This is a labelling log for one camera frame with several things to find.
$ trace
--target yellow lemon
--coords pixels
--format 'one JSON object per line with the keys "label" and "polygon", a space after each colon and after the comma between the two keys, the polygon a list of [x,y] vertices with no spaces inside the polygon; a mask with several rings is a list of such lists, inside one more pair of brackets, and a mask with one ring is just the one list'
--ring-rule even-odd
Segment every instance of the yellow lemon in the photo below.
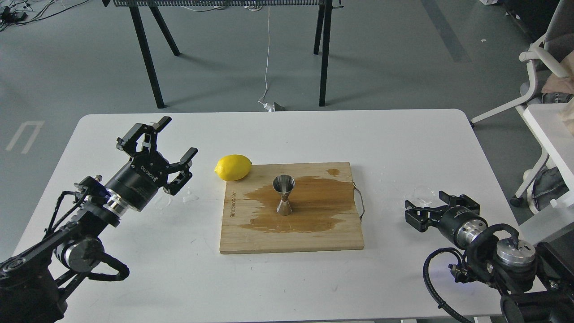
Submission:
{"label": "yellow lemon", "polygon": [[217,162],[214,170],[223,180],[242,179],[251,170],[251,160],[243,155],[227,155]]}

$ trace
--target cable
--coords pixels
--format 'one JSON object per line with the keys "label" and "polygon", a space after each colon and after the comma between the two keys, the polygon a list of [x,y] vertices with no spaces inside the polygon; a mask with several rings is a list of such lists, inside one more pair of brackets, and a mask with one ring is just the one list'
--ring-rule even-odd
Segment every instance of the cable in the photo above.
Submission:
{"label": "cable", "polygon": [[245,9],[249,9],[249,11],[259,11],[263,6],[243,6]]}
{"label": "cable", "polygon": [[77,7],[77,6],[79,6],[79,5],[83,5],[84,3],[88,2],[88,1],[90,1],[90,0],[85,0],[84,2],[80,2],[80,3],[76,4],[76,5],[73,5],[73,6],[71,6],[71,7],[68,7],[68,8],[66,8],[66,9],[64,9],[64,10],[62,10],[62,11],[58,11],[57,13],[51,14],[51,15],[49,15],[49,16],[47,16],[47,17],[43,17],[43,18],[40,18],[40,19],[31,20],[31,21],[26,21],[26,22],[23,22],[23,23],[21,23],[21,24],[16,24],[16,25],[26,25],[26,24],[29,24],[29,23],[31,23],[31,22],[36,22],[36,21],[48,19],[48,18],[50,18],[50,17],[54,17],[54,16],[57,15],[57,14],[61,14],[61,13],[64,12],[64,11],[70,10],[70,9],[72,9],[73,7]]}
{"label": "cable", "polygon": [[464,316],[460,315],[457,311],[455,311],[452,307],[448,306],[446,301],[442,299],[442,297],[438,294],[435,288],[432,286],[431,283],[431,276],[429,275],[429,265],[431,264],[431,260],[436,257],[437,255],[449,252],[456,256],[457,260],[459,261],[459,265],[463,264],[462,262],[462,254],[457,249],[452,247],[450,248],[441,248],[438,250],[433,251],[425,260],[425,264],[422,267],[422,279],[425,282],[426,289],[429,291],[432,298],[439,304],[439,309],[443,309],[447,312],[450,316],[462,323],[472,323],[470,320],[467,320]]}
{"label": "cable", "polygon": [[10,26],[24,26],[24,25],[30,24],[30,23],[32,23],[32,22],[41,21],[41,20],[44,20],[44,19],[53,17],[53,16],[55,16],[55,15],[57,15],[57,14],[61,14],[61,13],[64,12],[64,11],[67,11],[67,10],[69,10],[69,9],[72,9],[73,7],[77,7],[77,6],[79,6],[79,5],[83,5],[84,3],[88,2],[88,1],[90,1],[90,0],[85,0],[84,2],[77,3],[77,4],[75,4],[75,5],[71,6],[71,7],[68,7],[68,8],[66,8],[66,9],[64,9],[64,10],[58,11],[57,13],[53,13],[53,14],[51,14],[51,15],[49,15],[49,16],[42,17],[42,16],[44,15],[44,13],[46,12],[46,10],[48,9],[48,7],[50,7],[52,4],[56,3],[56,0],[50,0],[33,18],[31,18],[31,19],[28,20],[28,21],[25,21],[25,22],[14,22],[14,23],[5,23],[5,22],[3,22],[3,24],[6,24],[6,25],[5,25],[4,27],[0,27],[0,28],[1,28],[1,29],[0,29],[0,32],[3,32],[4,30],[6,30],[6,28],[8,28],[8,27],[10,27]]}
{"label": "cable", "polygon": [[56,207],[54,208],[54,213],[52,213],[52,219],[50,220],[50,224],[44,230],[44,232],[46,232],[46,235],[44,236],[44,238],[46,238],[52,231],[52,227],[54,226],[54,221],[56,220],[56,215],[58,214],[58,210],[60,210],[60,205],[62,204],[64,197],[66,195],[74,195],[74,194],[76,194],[76,192],[72,192],[72,191],[63,191],[62,194],[60,194],[60,196],[58,197],[58,200],[56,201]]}
{"label": "cable", "polygon": [[191,11],[193,11],[193,12],[208,12],[208,11],[213,11],[213,10],[223,10],[223,9],[226,8],[225,6],[214,6],[214,7],[211,8],[211,9],[193,10],[193,9],[191,9],[190,7],[185,7],[185,6],[181,6],[181,7],[182,7],[182,8],[186,8],[187,10],[191,10]]}
{"label": "cable", "polygon": [[72,212],[74,212],[74,210],[76,210],[76,209],[82,204],[82,202],[84,202],[84,199],[86,198],[86,196],[88,196],[88,190],[86,190],[86,191],[84,192],[84,194],[82,195],[82,197],[80,197],[80,198],[76,201],[76,203],[74,204],[74,206],[73,206],[71,209],[69,209],[69,210],[54,224],[54,226],[52,226],[51,228],[48,228],[48,231],[46,232],[46,236],[47,236],[48,234],[51,234],[51,233],[53,233],[54,231],[56,231],[56,228],[57,228],[62,222],[64,222],[64,220],[65,220],[70,214],[72,214]]}
{"label": "cable", "polygon": [[271,6],[268,6],[267,7],[267,65],[265,67],[265,92],[263,93],[263,96],[259,100],[257,100],[257,102],[263,104],[263,107],[266,106],[266,103],[261,102],[261,100],[263,100],[264,97],[267,95],[267,91],[269,89],[269,84],[267,83],[267,71],[269,70],[269,51],[271,49],[270,21],[271,21]]}

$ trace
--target metal jigger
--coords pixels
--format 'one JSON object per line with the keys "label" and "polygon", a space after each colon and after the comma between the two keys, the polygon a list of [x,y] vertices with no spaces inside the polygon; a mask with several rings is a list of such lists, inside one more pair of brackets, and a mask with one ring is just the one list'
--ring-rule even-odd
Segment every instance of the metal jigger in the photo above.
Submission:
{"label": "metal jigger", "polygon": [[291,191],[293,190],[294,187],[295,187],[295,180],[289,175],[285,174],[279,175],[275,177],[275,179],[273,180],[273,188],[275,189],[275,191],[281,194],[281,200],[279,201],[279,205],[277,206],[277,213],[283,216],[288,216],[291,213],[293,213],[293,211],[291,210],[291,205],[289,205],[289,201],[287,201],[287,198],[289,197],[289,194],[291,194]]}

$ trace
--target metal frame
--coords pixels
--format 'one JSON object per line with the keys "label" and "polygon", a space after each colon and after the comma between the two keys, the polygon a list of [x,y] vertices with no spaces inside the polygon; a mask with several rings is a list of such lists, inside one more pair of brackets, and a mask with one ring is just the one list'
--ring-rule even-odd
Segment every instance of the metal frame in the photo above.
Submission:
{"label": "metal frame", "polygon": [[329,42],[331,39],[331,17],[333,11],[333,0],[230,0],[230,1],[198,1],[198,0],[114,0],[116,6],[127,6],[130,8],[131,19],[134,22],[135,33],[138,37],[139,47],[142,51],[143,62],[145,63],[146,70],[150,84],[152,86],[153,96],[156,100],[158,109],[167,107],[164,104],[164,99],[161,95],[159,81],[157,80],[156,69],[153,65],[152,55],[149,51],[148,40],[145,36],[144,25],[142,23],[141,15],[139,13],[140,6],[147,6],[152,11],[157,24],[159,25],[166,41],[169,44],[175,56],[180,55],[177,45],[173,40],[171,33],[163,17],[161,16],[159,6],[243,6],[243,5],[278,5],[278,6],[297,6],[297,5],[318,5],[319,15],[317,17],[317,29],[315,31],[315,46],[313,47],[313,54],[319,54],[319,46],[321,43],[321,34],[323,34],[323,52],[321,53],[321,81],[319,90],[319,106],[325,106],[325,95],[327,92],[327,69],[329,65]]}

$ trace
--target robotic arm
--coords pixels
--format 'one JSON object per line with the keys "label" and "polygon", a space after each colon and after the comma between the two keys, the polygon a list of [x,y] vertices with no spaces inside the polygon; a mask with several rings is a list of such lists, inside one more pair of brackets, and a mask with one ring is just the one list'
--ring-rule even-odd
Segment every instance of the robotic arm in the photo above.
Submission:
{"label": "robotic arm", "polygon": [[[105,253],[98,235],[108,224],[118,226],[128,209],[141,211],[160,187],[176,195],[192,177],[189,168],[196,148],[190,148],[179,162],[172,164],[157,151],[157,134],[170,121],[170,117],[163,117],[152,125],[135,124],[123,138],[118,138],[117,148],[130,156],[118,173],[105,186],[99,183],[101,176],[86,177],[75,184],[78,192],[63,192],[42,241],[0,263],[0,322],[55,322],[64,317],[66,299],[85,278],[127,278],[128,267]],[[137,151],[142,136],[141,150]],[[176,178],[168,182],[168,175],[176,172]],[[75,195],[76,203],[54,224],[66,194]],[[71,220],[58,228],[78,208]],[[69,269],[57,279],[48,270],[52,254]],[[118,273],[92,273],[100,262]]]}
{"label": "robotic arm", "polygon": [[[518,238],[508,224],[488,226],[479,216],[480,206],[466,195],[459,197],[439,192],[447,205],[417,207],[405,201],[405,219],[419,232],[436,227],[456,248],[442,248],[429,255],[423,265],[427,290],[448,314],[460,322],[471,323],[438,295],[431,284],[429,264],[436,255],[449,252],[458,264],[451,264],[455,282],[479,281],[498,290],[502,314],[508,323],[574,322],[574,268],[548,244],[536,246]],[[496,232],[509,238],[499,239]],[[527,293],[538,277],[547,291]]]}

